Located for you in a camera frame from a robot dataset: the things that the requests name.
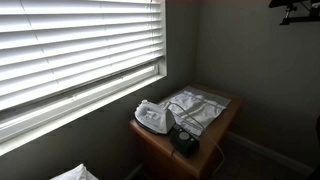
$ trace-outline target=floor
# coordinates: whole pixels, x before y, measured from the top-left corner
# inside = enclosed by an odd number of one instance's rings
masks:
[[[211,180],[305,180],[299,174],[271,159],[226,139],[222,144],[225,163]],[[133,180],[150,179],[139,172]]]

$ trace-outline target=wall mount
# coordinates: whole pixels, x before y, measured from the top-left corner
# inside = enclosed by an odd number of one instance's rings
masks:
[[[279,6],[287,6],[286,15],[283,18],[280,25],[289,25],[290,23],[296,22],[320,22],[320,0],[311,0],[311,8],[309,9],[306,5],[303,4],[303,1],[306,0],[271,0],[269,4],[269,8],[279,7]],[[297,6],[293,5],[293,3],[301,3],[308,11],[309,16],[305,17],[290,17],[290,13],[292,11],[297,11]]]

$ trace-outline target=gray wall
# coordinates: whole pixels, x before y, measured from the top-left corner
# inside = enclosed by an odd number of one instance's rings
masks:
[[[204,1],[196,81],[245,98],[233,132],[319,164],[320,23],[279,26],[285,7],[270,0]]]
[[[84,163],[100,179],[123,179],[139,163],[128,122],[142,99],[157,102],[193,76],[199,6],[167,3],[168,76],[0,157],[0,179],[48,179]]]

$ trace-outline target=window sill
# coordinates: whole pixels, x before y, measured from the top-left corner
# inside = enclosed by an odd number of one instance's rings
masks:
[[[117,93],[114,93],[110,96],[107,96],[103,99],[100,99],[98,101],[95,101],[87,106],[84,106],[81,109],[75,110],[72,113],[69,113],[65,116],[59,117],[53,121],[50,121],[42,126],[39,126],[37,128],[34,128],[32,130],[29,130],[26,133],[20,134],[12,139],[9,139],[7,141],[4,141],[0,144],[0,156],[2,156],[5,153],[8,153],[32,140],[35,140],[61,126],[64,126],[77,118],[84,116],[96,109],[99,109],[121,97],[124,97],[138,89],[141,89],[155,81],[158,81],[159,79],[165,77],[164,75],[155,75],[150,78],[147,78],[135,85],[132,85],[124,90],[121,90]]]

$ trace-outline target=white object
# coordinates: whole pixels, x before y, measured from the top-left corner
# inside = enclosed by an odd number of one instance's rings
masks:
[[[98,178],[87,171],[87,168],[83,164],[80,164],[76,168],[54,177],[51,180],[98,180]]]
[[[168,101],[180,105],[186,112],[200,122],[204,128],[206,128],[226,108],[216,101],[208,100],[202,95],[194,94],[189,91],[183,91],[170,98]],[[174,104],[170,105],[169,109],[175,114],[177,124],[199,136],[203,130],[202,127],[188,117],[181,108]]]
[[[143,126],[161,134],[167,134],[175,124],[170,110],[147,100],[143,100],[137,107],[135,116]]]

